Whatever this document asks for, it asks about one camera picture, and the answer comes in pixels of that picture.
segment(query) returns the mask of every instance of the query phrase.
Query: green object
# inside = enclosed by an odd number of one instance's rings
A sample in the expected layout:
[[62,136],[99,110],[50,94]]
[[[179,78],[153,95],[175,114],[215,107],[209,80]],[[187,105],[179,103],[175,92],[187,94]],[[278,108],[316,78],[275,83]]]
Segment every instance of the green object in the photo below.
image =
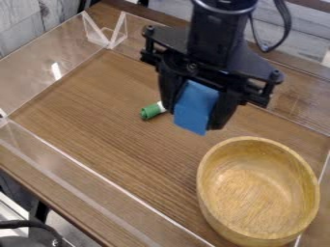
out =
[[155,103],[155,104],[151,104],[151,105],[145,106],[144,108],[141,108],[140,118],[143,120],[149,120],[161,113],[163,113],[163,111],[161,111],[160,105],[157,103]]

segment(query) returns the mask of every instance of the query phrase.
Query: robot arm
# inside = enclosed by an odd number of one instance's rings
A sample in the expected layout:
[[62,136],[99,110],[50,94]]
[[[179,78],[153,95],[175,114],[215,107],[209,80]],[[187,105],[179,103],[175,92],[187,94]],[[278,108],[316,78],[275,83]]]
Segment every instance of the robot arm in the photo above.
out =
[[[243,38],[258,0],[192,3],[188,28],[144,27],[140,60],[156,67],[163,105],[180,119],[176,123],[204,134],[224,126],[239,105],[267,107],[283,74],[249,50]],[[267,52],[275,46],[260,47]]]

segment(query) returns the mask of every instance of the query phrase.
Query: bowl rim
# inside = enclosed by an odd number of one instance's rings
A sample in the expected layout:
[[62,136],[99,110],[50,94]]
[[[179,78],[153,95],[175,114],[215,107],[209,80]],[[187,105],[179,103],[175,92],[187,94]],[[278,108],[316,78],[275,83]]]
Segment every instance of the bowl rim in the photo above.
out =
[[[302,167],[306,169],[307,173],[310,174],[312,188],[314,188],[314,190],[312,190],[312,193],[314,193],[314,205],[312,205],[310,213],[306,216],[306,220],[304,220],[303,224],[300,224],[298,227],[292,228],[292,230],[287,231],[283,234],[272,233],[268,236],[266,236],[263,234],[249,233],[249,232],[245,232],[243,230],[237,230],[237,229],[232,228],[232,226],[228,226],[228,224],[224,224],[223,222],[220,222],[217,220],[217,217],[215,217],[215,213],[213,213],[213,211],[212,211],[212,209],[211,209],[211,207],[208,205],[208,202],[204,199],[204,194],[205,193],[203,193],[204,190],[201,189],[200,180],[201,180],[201,171],[203,171],[203,168],[205,166],[205,160],[217,151],[219,148],[224,147],[225,145],[228,145],[228,144],[231,144],[233,142],[240,142],[240,141],[258,141],[258,142],[263,142],[263,143],[267,143],[267,144],[278,146],[290,155],[294,156],[294,158],[299,161],[299,163],[302,164]],[[237,233],[237,234],[240,234],[243,236],[247,236],[249,238],[254,238],[254,239],[276,240],[276,239],[290,238],[294,235],[298,235],[306,229],[306,227],[310,225],[310,223],[311,223],[311,221],[312,221],[312,219],[314,219],[314,217],[316,215],[318,209],[319,209],[319,184],[318,184],[318,181],[316,181],[316,178],[315,178],[315,175],[314,175],[314,172],[312,172],[310,164],[307,163],[304,158],[295,151],[292,151],[288,147],[282,145],[279,142],[272,141],[272,140],[270,140],[267,138],[254,137],[254,136],[239,136],[239,137],[229,138],[225,141],[217,143],[208,150],[208,152],[205,153],[205,155],[201,158],[201,162],[200,162],[200,165],[199,165],[199,168],[197,168],[196,185],[197,185],[196,190],[197,190],[199,198],[201,200],[201,203],[203,203],[208,213],[211,214],[211,217],[216,220],[216,222],[221,226],[224,226],[227,229],[229,229],[233,233]]]

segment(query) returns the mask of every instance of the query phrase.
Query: black cable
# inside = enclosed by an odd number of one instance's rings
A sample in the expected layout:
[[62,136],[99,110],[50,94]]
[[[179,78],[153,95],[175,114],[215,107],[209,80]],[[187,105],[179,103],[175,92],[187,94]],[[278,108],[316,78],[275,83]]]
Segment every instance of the black cable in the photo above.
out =
[[40,228],[46,230],[53,236],[57,242],[56,247],[62,247],[62,237],[56,232],[56,230],[48,225],[37,221],[30,220],[9,220],[0,222],[0,229],[16,229],[16,228]]
[[256,42],[256,45],[259,47],[259,49],[262,50],[262,52],[267,53],[274,51],[286,41],[288,35],[290,35],[290,31],[292,28],[292,18],[291,18],[291,13],[287,9],[284,0],[274,0],[275,2],[275,7],[276,10],[282,16],[282,20],[283,20],[283,36],[282,39],[278,41],[276,44],[274,44],[272,46],[267,46],[264,43],[260,42],[259,36],[258,36],[258,32],[255,29],[255,25],[254,25],[254,18],[252,15],[248,16],[249,18],[249,23],[251,23],[251,29],[252,29],[252,36],[254,36],[254,40]]

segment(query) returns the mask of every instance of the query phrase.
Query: wooden bowl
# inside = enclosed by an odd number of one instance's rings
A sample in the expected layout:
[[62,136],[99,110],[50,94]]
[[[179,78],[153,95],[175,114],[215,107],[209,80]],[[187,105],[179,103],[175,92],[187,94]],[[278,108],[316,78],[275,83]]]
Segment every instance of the wooden bowl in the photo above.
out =
[[205,154],[197,172],[201,214],[212,229],[240,246],[292,241],[318,211],[311,167],[280,143],[237,137]]

